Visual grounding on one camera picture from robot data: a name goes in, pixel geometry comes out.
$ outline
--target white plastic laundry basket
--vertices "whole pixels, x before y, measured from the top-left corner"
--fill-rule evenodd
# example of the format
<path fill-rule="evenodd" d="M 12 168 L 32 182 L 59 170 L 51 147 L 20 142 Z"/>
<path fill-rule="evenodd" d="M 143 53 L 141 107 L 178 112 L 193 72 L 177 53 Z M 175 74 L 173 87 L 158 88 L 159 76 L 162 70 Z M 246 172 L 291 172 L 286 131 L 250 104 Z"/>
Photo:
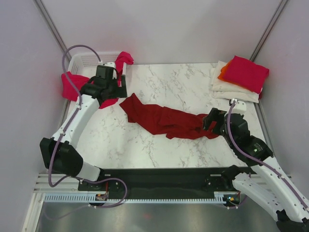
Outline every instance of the white plastic laundry basket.
<path fill-rule="evenodd" d="M 98 52 L 103 63 L 114 62 L 120 52 L 104 53 Z M 86 77 L 92 77 L 96 74 L 98 58 L 94 53 L 79 53 L 72 57 L 68 71 L 72 74 L 78 74 Z M 126 74 L 126 63 L 124 63 L 122 74 Z"/>

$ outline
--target red cloth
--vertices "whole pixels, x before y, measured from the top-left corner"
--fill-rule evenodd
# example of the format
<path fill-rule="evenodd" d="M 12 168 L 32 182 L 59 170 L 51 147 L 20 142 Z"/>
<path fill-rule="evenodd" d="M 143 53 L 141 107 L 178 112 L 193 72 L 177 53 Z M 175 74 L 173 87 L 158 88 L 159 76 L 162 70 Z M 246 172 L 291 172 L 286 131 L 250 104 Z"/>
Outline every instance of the red cloth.
<path fill-rule="evenodd" d="M 203 130 L 203 117 L 207 116 L 206 114 L 196 116 L 155 104 L 143 104 L 134 93 L 119 105 L 126 112 L 128 122 L 140 124 L 151 134 L 166 134 L 169 139 L 218 137 L 217 134 Z"/>
<path fill-rule="evenodd" d="M 119 56 L 117 57 L 115 61 L 116 69 L 119 72 L 119 74 L 122 74 L 122 68 L 124 66 L 124 63 L 127 64 L 133 64 L 133 58 L 128 52 L 121 52 Z M 81 76 L 81 75 L 73 75 L 71 72 L 67 72 L 69 78 L 72 80 L 72 82 L 76 85 L 78 90 L 81 90 L 82 86 L 87 83 L 89 80 L 88 77 Z M 77 101 L 78 94 L 73 89 L 69 81 L 67 80 L 65 74 L 63 73 L 61 75 L 62 85 L 63 85 L 63 91 L 62 96 L 70 101 Z M 118 79 L 118 86 L 120 86 L 121 79 Z M 103 109 L 107 106 L 114 105 L 118 99 L 108 99 L 105 102 L 103 102 L 100 106 L 100 109 Z"/>
<path fill-rule="evenodd" d="M 222 77 L 225 81 L 260 94 L 269 69 L 245 58 L 234 56 Z"/>

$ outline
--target dark red fabric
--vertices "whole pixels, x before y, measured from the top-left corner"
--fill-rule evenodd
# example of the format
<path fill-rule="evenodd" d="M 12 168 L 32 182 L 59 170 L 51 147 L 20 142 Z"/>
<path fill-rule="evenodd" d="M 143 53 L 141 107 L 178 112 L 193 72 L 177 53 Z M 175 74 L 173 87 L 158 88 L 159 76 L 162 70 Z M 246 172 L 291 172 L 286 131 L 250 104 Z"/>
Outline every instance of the dark red fabric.
<path fill-rule="evenodd" d="M 223 79 L 260 94 L 268 75 L 269 69 L 245 58 L 234 56 Z"/>
<path fill-rule="evenodd" d="M 132 56 L 128 52 L 121 52 L 119 56 L 117 57 L 115 61 L 116 69 L 119 72 L 119 74 L 122 74 L 122 69 L 124 66 L 124 63 L 126 64 L 133 64 L 134 60 Z M 81 90 L 82 86 L 87 83 L 89 80 L 88 77 L 81 76 L 81 75 L 73 75 L 71 72 L 67 72 L 69 78 L 72 80 L 72 82 L 76 85 L 78 90 Z M 67 80 L 65 74 L 63 73 L 61 75 L 62 85 L 63 85 L 63 91 L 62 91 L 62 97 L 70 100 L 70 101 L 77 101 L 78 94 L 73 89 L 69 81 Z M 120 86 L 121 79 L 118 79 L 118 86 Z M 105 102 L 103 102 L 100 106 L 100 109 L 103 109 L 107 106 L 114 105 L 118 99 L 108 99 Z"/>
<path fill-rule="evenodd" d="M 166 134 L 169 139 L 218 137 L 217 134 L 202 129 L 203 117 L 207 116 L 206 114 L 196 116 L 155 104 L 143 104 L 134 93 L 119 105 L 126 112 L 128 122 L 140 124 L 151 134 Z"/>

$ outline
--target metal frame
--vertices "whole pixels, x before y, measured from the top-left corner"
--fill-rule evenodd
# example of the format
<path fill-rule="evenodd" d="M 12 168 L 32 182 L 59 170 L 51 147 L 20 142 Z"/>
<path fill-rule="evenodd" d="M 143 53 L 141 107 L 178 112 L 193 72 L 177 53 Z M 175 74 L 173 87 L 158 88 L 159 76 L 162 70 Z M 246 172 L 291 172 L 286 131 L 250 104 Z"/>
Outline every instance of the metal frame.
<path fill-rule="evenodd" d="M 63 39 L 61 38 L 61 35 L 59 34 L 54 22 L 52 21 L 45 5 L 43 4 L 42 0 L 33 0 L 35 5 L 37 6 L 38 10 L 40 11 L 42 17 L 44 18 L 45 22 L 48 25 L 48 28 L 50 29 L 52 35 L 54 36 L 56 42 L 58 43 L 60 49 L 64 52 L 67 50 L 67 47 L 63 41 Z M 254 49 L 250 60 L 251 61 L 255 61 L 256 57 L 258 56 L 261 48 L 263 47 L 266 39 L 268 38 L 268 36 L 270 35 L 272 29 L 274 28 L 276 22 L 278 21 L 280 15 L 282 14 L 283 10 L 285 9 L 287 3 L 289 2 L 289 0 L 281 0 L 281 2 L 279 3 L 274 15 L 272 16 L 268 26 L 266 27 L 262 37 L 260 38 L 256 48 Z M 71 55 L 68 53 L 67 54 L 67 61 L 71 60 Z M 66 101 L 64 110 L 63 110 L 63 115 L 60 119 L 59 122 L 59 126 L 63 124 L 63 121 L 66 118 L 66 115 L 68 113 L 69 110 L 69 105 L 70 102 Z M 268 133 L 268 127 L 267 127 L 267 123 L 265 121 L 265 117 L 264 117 L 264 113 L 263 113 L 263 109 L 261 107 L 261 105 L 259 104 L 254 104 L 255 105 L 255 109 L 257 111 L 257 115 L 258 118 L 260 120 L 260 124 L 262 127 L 262 131 L 266 140 L 267 145 L 273 149 L 272 144 L 271 144 L 271 140 L 269 137 L 269 133 Z M 63 175 L 61 174 L 54 174 L 53 175 L 53 179 L 57 180 L 59 178 L 61 178 Z M 264 189 L 269 190 L 267 184 L 257 175 L 252 175 L 251 177 L 255 183 L 258 183 L 260 186 L 262 186 Z M 79 181 L 77 181 L 74 178 L 66 178 L 62 183 L 60 183 L 57 187 L 55 188 L 50 188 L 48 185 L 48 175 L 47 174 L 40 174 L 38 177 L 38 181 L 36 183 L 36 186 L 34 188 L 33 191 L 33 195 L 31 198 L 31 203 L 27 212 L 27 216 L 24 222 L 24 226 L 22 231 L 23 232 L 34 232 L 37 224 L 39 222 L 39 216 L 42 210 L 42 205 L 43 202 L 46 198 L 46 194 L 59 194 L 59 193 L 64 193 L 64 194 L 74 194 L 74 195 L 78 195 L 78 194 L 87 194 L 88 192 L 77 192 L 78 191 L 78 185 L 79 185 Z"/>

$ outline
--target marble table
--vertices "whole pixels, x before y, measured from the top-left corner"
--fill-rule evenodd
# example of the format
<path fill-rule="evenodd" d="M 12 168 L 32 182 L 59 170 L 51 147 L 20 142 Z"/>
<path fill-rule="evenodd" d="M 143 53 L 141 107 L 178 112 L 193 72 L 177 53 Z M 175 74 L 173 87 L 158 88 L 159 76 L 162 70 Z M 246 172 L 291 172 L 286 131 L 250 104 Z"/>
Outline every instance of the marble table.
<path fill-rule="evenodd" d="M 211 69 L 216 63 L 133 65 L 126 70 L 128 96 L 136 93 L 142 103 L 159 104 L 192 114 L 213 107 L 228 110 L 228 100 L 209 94 Z M 187 168 L 246 166 L 238 160 L 222 136 L 168 139 L 152 135 L 137 123 L 128 123 L 119 106 L 97 110 L 83 131 L 77 151 L 100 168 Z M 70 110 L 75 103 L 71 102 Z M 252 135 L 264 140 L 253 103 L 244 117 Z"/>

